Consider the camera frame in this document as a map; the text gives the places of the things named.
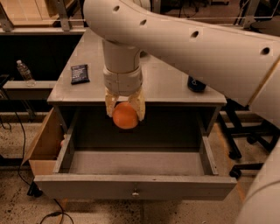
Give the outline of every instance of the cable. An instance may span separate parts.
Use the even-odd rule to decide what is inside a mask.
[[[46,220],[46,219],[49,218],[49,217],[56,217],[56,216],[59,216],[59,215],[61,215],[61,214],[62,214],[62,218],[61,218],[59,224],[62,224],[62,223],[63,223],[64,215],[67,216],[67,217],[70,219],[70,221],[72,222],[72,224],[74,224],[74,221],[73,221],[72,217],[71,217],[69,214],[65,213],[65,211],[64,211],[63,207],[60,205],[60,203],[59,203],[56,199],[54,199],[54,201],[55,201],[55,203],[59,206],[61,212],[49,213],[48,215],[46,215],[45,217],[43,217],[43,219],[41,220],[40,224],[42,224],[42,223],[44,222],[44,220]]]
[[[23,131],[23,134],[24,134],[23,155],[22,155],[22,159],[24,160],[24,158],[25,158],[25,145],[26,145],[25,128],[24,128],[24,125],[23,125],[23,123],[22,123],[22,121],[21,121],[21,119],[20,119],[20,117],[19,117],[17,111],[15,110],[13,104],[11,103],[10,97],[8,96],[8,94],[6,93],[6,91],[5,91],[3,88],[1,88],[1,90],[5,93],[5,96],[7,97],[8,102],[9,102],[10,105],[12,106],[12,108],[13,108],[15,114],[16,114],[17,120],[18,120],[18,122],[19,122],[19,124],[20,124],[20,127],[21,127],[21,129],[22,129],[22,131]],[[18,169],[17,169],[17,174],[18,174],[18,176],[19,176],[28,186],[30,186],[31,184],[28,183],[27,180],[25,180],[25,179],[21,176],[21,174],[20,174],[20,168],[21,168],[21,164],[18,166]]]
[[[6,128],[5,126],[4,126],[4,123],[3,123],[3,121],[2,121],[2,117],[0,116],[0,124],[1,124],[1,126],[5,129],[5,130],[11,130],[11,125],[7,122],[7,124],[8,124],[8,126],[9,126],[9,128]]]
[[[195,10],[195,12],[190,16],[190,15],[186,14],[185,7],[183,7],[183,12],[184,12],[184,15],[185,15],[186,18],[192,18],[198,13],[198,11]]]

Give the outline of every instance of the small package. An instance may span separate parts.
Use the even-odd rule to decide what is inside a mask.
[[[88,65],[72,66],[72,81],[71,84],[89,82]]]

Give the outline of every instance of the water bottle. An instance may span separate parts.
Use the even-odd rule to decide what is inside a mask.
[[[27,87],[31,88],[35,86],[36,81],[32,77],[32,72],[29,70],[28,66],[21,60],[17,60],[17,70],[23,77]]]

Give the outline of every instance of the drawer front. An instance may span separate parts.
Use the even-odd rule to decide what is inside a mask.
[[[235,187],[230,177],[144,175],[37,176],[35,182],[54,199],[224,200]]]

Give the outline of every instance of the gray tabletop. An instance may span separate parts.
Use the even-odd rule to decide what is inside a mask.
[[[71,84],[71,67],[88,65],[90,82]],[[194,93],[187,87],[188,76],[151,55],[141,58],[143,92],[148,103],[183,103],[185,105],[224,105],[223,94],[206,87],[203,93]],[[93,105],[104,102],[104,58],[102,39],[86,29],[73,51],[61,76],[53,88],[48,102],[52,105]]]

